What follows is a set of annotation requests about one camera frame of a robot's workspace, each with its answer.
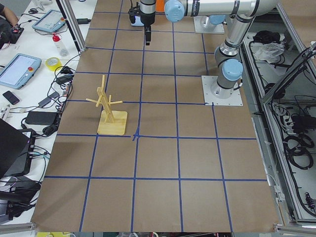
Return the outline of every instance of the person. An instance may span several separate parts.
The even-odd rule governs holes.
[[[14,14],[13,11],[11,11],[8,7],[2,5],[0,3],[0,15],[4,16],[6,20],[11,24],[11,26],[15,26],[18,24],[18,18]]]

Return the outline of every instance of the plastic bag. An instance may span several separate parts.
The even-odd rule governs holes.
[[[257,52],[254,53],[256,60],[267,61],[268,63],[276,63],[280,60],[280,55],[284,53],[284,45],[280,43],[269,43],[262,45]]]

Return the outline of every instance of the black computer monitor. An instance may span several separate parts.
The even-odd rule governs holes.
[[[22,132],[0,119],[0,178],[22,156],[30,139]]]

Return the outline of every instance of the wooden base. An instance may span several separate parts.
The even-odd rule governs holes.
[[[98,127],[98,133],[104,135],[124,135],[127,112],[126,111],[112,111],[114,116],[114,123],[104,122],[107,116],[106,111],[102,111]]]

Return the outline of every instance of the black cloth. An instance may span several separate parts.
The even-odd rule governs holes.
[[[3,12],[4,6],[0,3],[0,13]]]

